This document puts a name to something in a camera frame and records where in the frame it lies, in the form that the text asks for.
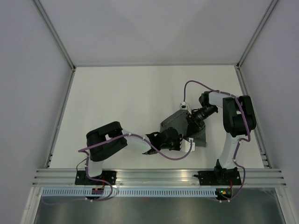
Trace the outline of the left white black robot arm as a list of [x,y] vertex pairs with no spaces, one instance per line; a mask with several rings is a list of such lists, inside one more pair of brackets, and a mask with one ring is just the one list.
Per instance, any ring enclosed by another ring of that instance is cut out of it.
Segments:
[[87,149],[84,152],[88,154],[88,164],[85,178],[92,185],[100,183],[103,161],[125,148],[141,150],[144,155],[157,154],[162,149],[179,151],[182,139],[173,127],[140,138],[123,129],[118,121],[94,129],[86,134]]

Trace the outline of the grey cloth napkin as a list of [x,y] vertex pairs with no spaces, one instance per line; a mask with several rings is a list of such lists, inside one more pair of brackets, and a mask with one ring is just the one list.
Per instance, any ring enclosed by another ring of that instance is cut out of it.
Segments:
[[197,147],[206,147],[206,126],[201,122],[200,128],[188,125],[187,110],[178,110],[160,123],[160,132],[172,127],[183,137],[191,137]]

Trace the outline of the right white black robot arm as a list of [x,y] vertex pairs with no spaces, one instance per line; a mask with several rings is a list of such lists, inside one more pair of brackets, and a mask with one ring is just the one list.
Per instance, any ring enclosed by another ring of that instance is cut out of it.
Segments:
[[195,177],[201,186],[241,186],[242,180],[236,164],[240,142],[250,141],[250,132],[256,128],[256,117],[250,96],[233,96],[220,91],[206,91],[199,98],[201,108],[188,112],[187,136],[204,128],[204,121],[222,109],[226,140],[223,151],[212,171],[199,171]]

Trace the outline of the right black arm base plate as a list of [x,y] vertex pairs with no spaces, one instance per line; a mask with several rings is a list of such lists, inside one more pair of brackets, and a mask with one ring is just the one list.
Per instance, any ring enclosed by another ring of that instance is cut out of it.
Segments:
[[216,174],[214,171],[199,171],[193,175],[197,178],[200,186],[240,186],[242,181],[239,172]]

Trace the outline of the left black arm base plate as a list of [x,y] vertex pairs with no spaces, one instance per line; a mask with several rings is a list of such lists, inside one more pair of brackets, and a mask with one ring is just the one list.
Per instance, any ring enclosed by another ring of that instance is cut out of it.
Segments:
[[115,185],[116,182],[116,171],[103,171],[101,175],[96,177],[88,178],[85,171],[77,171],[76,178],[75,178],[75,185],[98,185],[98,186],[105,186],[105,185]]

